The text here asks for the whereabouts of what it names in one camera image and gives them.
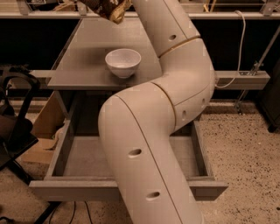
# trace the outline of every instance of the ceramic bowl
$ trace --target ceramic bowl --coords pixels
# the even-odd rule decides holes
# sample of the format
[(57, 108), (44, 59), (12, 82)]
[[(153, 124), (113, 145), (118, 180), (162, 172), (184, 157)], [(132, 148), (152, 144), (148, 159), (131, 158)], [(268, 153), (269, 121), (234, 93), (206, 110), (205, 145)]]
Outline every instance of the ceramic bowl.
[(117, 49), (105, 58), (108, 69), (121, 79), (129, 78), (136, 72), (141, 61), (139, 52), (132, 49)]

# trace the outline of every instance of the drawer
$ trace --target drawer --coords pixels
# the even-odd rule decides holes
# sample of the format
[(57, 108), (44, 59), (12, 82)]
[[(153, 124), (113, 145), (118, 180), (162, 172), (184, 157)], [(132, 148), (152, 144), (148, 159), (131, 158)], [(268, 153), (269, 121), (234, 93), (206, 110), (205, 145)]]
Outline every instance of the drawer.
[[(98, 136), (104, 95), (77, 91), (44, 180), (30, 188), (47, 201), (119, 200), (120, 193)], [(227, 187), (216, 181), (204, 150), (198, 121), (170, 136), (171, 146), (197, 200), (214, 200)]]

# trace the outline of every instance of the black chair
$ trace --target black chair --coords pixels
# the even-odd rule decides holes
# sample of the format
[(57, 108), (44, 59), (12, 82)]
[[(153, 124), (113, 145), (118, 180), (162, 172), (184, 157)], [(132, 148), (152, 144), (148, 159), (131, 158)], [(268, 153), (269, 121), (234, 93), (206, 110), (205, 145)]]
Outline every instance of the black chair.
[[(29, 84), (29, 89), (17, 115), (6, 94), (9, 81), (16, 78), (20, 78)], [(39, 87), (39, 81), (28, 71), (18, 71), (15, 68), (11, 68), (9, 72), (0, 71), (0, 102), (3, 101), (2, 106), (0, 106), (0, 171), (4, 167), (8, 167), (26, 184), (29, 184), (32, 178), (15, 159), (38, 141), (31, 134), (32, 122), (25, 116)]]

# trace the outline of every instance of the robot arm segment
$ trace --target robot arm segment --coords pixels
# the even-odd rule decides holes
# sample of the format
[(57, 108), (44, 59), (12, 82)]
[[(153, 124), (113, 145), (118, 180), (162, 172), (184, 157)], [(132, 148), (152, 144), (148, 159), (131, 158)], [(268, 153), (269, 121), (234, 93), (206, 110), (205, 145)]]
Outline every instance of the robot arm segment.
[(103, 149), (134, 223), (204, 223), (169, 135), (208, 104), (214, 69), (178, 0), (133, 4), (163, 76), (127, 88), (104, 103), (99, 115)]

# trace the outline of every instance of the speckled floor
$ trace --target speckled floor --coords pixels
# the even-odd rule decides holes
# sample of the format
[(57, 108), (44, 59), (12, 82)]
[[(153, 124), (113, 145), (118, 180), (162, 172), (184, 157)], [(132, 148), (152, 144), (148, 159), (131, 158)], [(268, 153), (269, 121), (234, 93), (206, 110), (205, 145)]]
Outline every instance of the speckled floor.
[[(200, 118), (214, 176), (228, 182), (229, 187), (215, 201), (199, 201), (199, 207), (206, 223), (278, 224), (280, 130), (267, 131), (268, 124), (254, 103), (243, 104), (242, 111), (244, 114), (238, 115), (232, 103), (212, 102)], [(21, 164), (36, 179), (41, 179), (47, 169), (43, 164)], [(132, 223), (122, 202), (89, 202), (88, 205), (93, 223)], [(9, 170), (0, 172), (0, 216), (10, 217), (16, 223), (33, 223), (46, 206)], [(62, 203), (52, 223), (69, 223), (73, 209), (73, 202)], [(77, 202), (73, 223), (89, 223), (84, 202)]]

